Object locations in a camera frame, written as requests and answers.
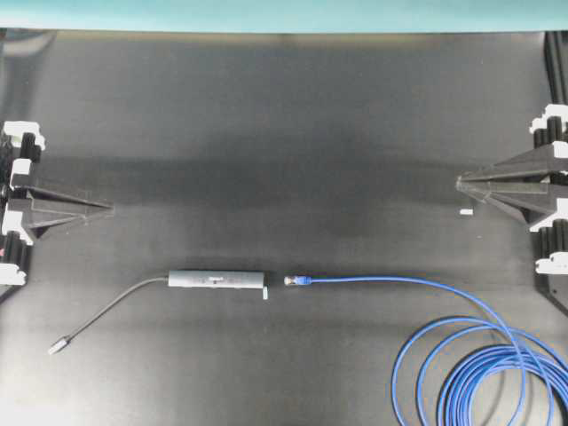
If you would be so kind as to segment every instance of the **cable connector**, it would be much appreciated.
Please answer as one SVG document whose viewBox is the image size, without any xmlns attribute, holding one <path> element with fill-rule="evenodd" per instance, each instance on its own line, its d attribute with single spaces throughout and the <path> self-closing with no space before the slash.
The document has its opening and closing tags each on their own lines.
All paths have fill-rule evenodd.
<svg viewBox="0 0 568 426">
<path fill-rule="evenodd" d="M 284 285 L 286 286 L 309 286 L 312 284 L 312 278 L 303 275 L 284 277 Z"/>
<path fill-rule="evenodd" d="M 47 351 L 47 353 L 49 353 L 50 355 L 53 355 L 54 353 L 61 351 L 63 348 L 65 348 L 70 343 L 71 343 L 71 338 L 68 335 L 64 335 L 63 337 L 61 337 L 56 343 L 54 343 L 50 347 L 50 349 Z"/>
</svg>

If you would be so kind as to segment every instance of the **cable coil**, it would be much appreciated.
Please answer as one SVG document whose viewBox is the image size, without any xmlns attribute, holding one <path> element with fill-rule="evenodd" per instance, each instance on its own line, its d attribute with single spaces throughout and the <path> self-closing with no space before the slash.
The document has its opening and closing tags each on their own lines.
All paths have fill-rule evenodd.
<svg viewBox="0 0 568 426">
<path fill-rule="evenodd" d="M 548 395 L 548 417 L 546 424 L 549 426 L 554 414 L 553 391 L 558 396 L 559 402 L 568 409 L 568 366 L 560 356 L 548 345 L 533 335 L 523 330 L 507 326 L 504 320 L 489 305 L 477 297 L 441 284 L 436 281 L 423 280 L 418 278 L 396 277 L 396 276 L 367 276 L 367 277 L 346 277 L 346 278 L 312 278 L 306 276 L 288 277 L 290 285 L 306 286 L 312 283 L 331 283 L 331 282 L 362 282 L 362 281 L 388 281 L 388 282 L 409 282 L 421 284 L 429 287 L 439 288 L 457 296 L 461 296 L 476 304 L 493 317 L 494 322 L 475 317 L 453 316 L 438 319 L 414 333 L 402 346 L 395 360 L 390 380 L 390 397 L 397 416 L 398 423 L 407 425 L 408 423 L 402 416 L 402 412 L 397 397 L 398 373 L 402 361 L 411 346 L 423 335 L 431 330 L 448 324 L 462 324 L 469 327 L 463 328 L 442 340 L 426 357 L 420 372 L 416 378 L 416 406 L 418 416 L 422 425 L 428 425 L 424 410 L 422 387 L 424 376 L 431 361 L 451 342 L 480 331 L 497 331 L 509 340 L 509 344 L 498 344 L 486 346 L 473 351 L 465 359 L 460 361 L 442 385 L 438 396 L 436 409 L 437 426 L 472 426 L 473 425 L 473 400 L 481 383 L 487 377 L 498 374 L 505 370 L 516 369 L 521 372 L 521 389 L 517 408 L 511 416 L 508 425 L 515 424 L 519 420 L 525 405 L 525 386 L 526 375 L 532 374 L 539 377 L 546 385 Z M 541 351 L 534 351 L 527 343 L 533 343 Z"/>
</svg>

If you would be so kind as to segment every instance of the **white plastic part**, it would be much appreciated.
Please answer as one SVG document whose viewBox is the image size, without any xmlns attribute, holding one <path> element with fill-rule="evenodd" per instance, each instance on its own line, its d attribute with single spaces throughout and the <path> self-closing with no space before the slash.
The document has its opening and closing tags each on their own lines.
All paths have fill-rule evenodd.
<svg viewBox="0 0 568 426">
<path fill-rule="evenodd" d="M 542 227 L 551 227 L 552 223 L 557 219 L 568 219 L 568 198 L 556 198 L 556 211 L 531 225 L 529 231 L 537 233 Z"/>
<path fill-rule="evenodd" d="M 10 231 L 18 233 L 20 239 L 26 242 L 26 245 L 33 246 L 34 240 L 28 235 L 21 225 L 21 219 L 24 214 L 21 211 L 10 210 L 10 202 L 6 204 L 4 211 L 4 219 L 2 220 L 2 235 L 7 235 Z"/>
<path fill-rule="evenodd" d="M 552 253 L 548 259 L 537 260 L 536 272 L 548 275 L 568 275 L 568 253 L 557 251 Z"/>
<path fill-rule="evenodd" d="M 556 158 L 568 158 L 568 143 L 562 140 L 555 140 L 552 146 L 554 147 L 554 156 Z"/>
<path fill-rule="evenodd" d="M 20 148 L 24 133 L 34 133 L 35 144 L 45 150 L 45 138 L 39 132 L 37 122 L 4 122 L 4 134 L 10 136 L 13 146 Z"/>
<path fill-rule="evenodd" d="M 61 337 L 56 343 L 54 343 L 50 347 L 50 349 L 47 350 L 47 353 L 50 354 L 50 355 L 53 355 L 54 353 L 61 351 L 68 344 L 69 344 L 69 341 L 65 337 Z"/>
<path fill-rule="evenodd" d="M 0 264 L 0 284 L 23 286 L 26 284 L 26 273 L 16 264 Z"/>
<path fill-rule="evenodd" d="M 562 119 L 562 131 L 566 131 L 566 122 L 568 122 L 568 106 L 558 104 L 547 105 L 544 109 L 544 114 L 532 120 L 529 131 L 534 133 L 537 129 L 546 129 L 547 119 L 549 117 L 560 117 Z"/>
<path fill-rule="evenodd" d="M 12 174 L 10 175 L 10 188 L 13 190 L 14 185 L 12 179 L 14 175 L 29 175 L 31 171 L 32 161 L 28 158 L 17 158 L 12 162 Z"/>
</svg>

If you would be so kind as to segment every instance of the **ethernet cable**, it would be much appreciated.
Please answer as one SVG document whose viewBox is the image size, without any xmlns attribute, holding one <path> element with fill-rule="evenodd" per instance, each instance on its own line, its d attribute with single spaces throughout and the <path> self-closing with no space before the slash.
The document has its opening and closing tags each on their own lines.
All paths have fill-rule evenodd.
<svg viewBox="0 0 568 426">
<path fill-rule="evenodd" d="M 489 305 L 477 297 L 446 284 L 436 281 L 423 280 L 419 278 L 396 277 L 396 276 L 366 276 L 366 277 L 345 277 L 345 278 L 312 278 L 308 276 L 291 276 L 284 279 L 287 286 L 309 286 L 313 283 L 341 283 L 341 282 L 367 282 L 367 281 L 388 281 L 388 282 L 407 282 L 425 285 L 428 287 L 439 288 L 454 293 L 457 296 L 476 304 L 493 317 L 495 322 L 475 317 L 453 316 L 450 318 L 438 319 L 415 332 L 402 346 L 397 358 L 395 359 L 390 379 L 390 398 L 397 417 L 398 423 L 406 426 L 410 424 L 402 416 L 397 396 L 398 373 L 402 361 L 410 347 L 423 335 L 431 330 L 447 324 L 465 324 L 470 327 L 461 329 L 442 340 L 427 356 L 422 363 L 418 377 L 416 379 L 416 406 L 418 417 L 422 425 L 428 425 L 424 412 L 422 386 L 424 376 L 431 361 L 451 342 L 481 331 L 495 330 L 504 335 L 509 344 L 497 344 L 486 346 L 473 351 L 465 359 L 460 361 L 449 376 L 446 378 L 441 392 L 438 395 L 436 407 L 437 426 L 471 426 L 473 424 L 473 400 L 481 383 L 487 377 L 495 375 L 501 371 L 516 369 L 521 372 L 521 389 L 517 408 L 511 416 L 508 425 L 515 424 L 519 415 L 523 412 L 525 404 L 526 375 L 532 374 L 539 377 L 546 385 L 548 396 L 548 417 L 546 424 L 549 426 L 554 414 L 554 390 L 564 408 L 568 408 L 568 365 L 565 361 L 548 345 L 533 335 L 523 330 L 507 326 L 501 316 L 497 314 Z M 532 343 L 542 349 L 534 351 L 527 344 Z"/>
<path fill-rule="evenodd" d="M 260 288 L 263 290 L 263 299 L 268 298 L 268 289 L 264 285 L 263 272 L 243 272 L 243 271 L 170 271 L 168 275 L 159 276 L 142 280 L 124 290 L 115 297 L 110 303 L 97 311 L 92 317 L 87 319 L 81 326 L 77 327 L 68 335 L 60 337 L 47 351 L 50 355 L 61 351 L 71 343 L 87 327 L 110 311 L 124 297 L 134 291 L 156 282 L 165 282 L 168 287 L 181 288 Z"/>
</svg>

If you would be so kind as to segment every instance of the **teal wall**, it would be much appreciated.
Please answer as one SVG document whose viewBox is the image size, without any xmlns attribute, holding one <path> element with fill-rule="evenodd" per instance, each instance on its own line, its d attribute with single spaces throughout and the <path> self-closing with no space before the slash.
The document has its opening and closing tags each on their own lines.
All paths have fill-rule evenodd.
<svg viewBox="0 0 568 426">
<path fill-rule="evenodd" d="M 0 27 L 252 33 L 568 28 L 568 0 L 0 0 Z"/>
</svg>

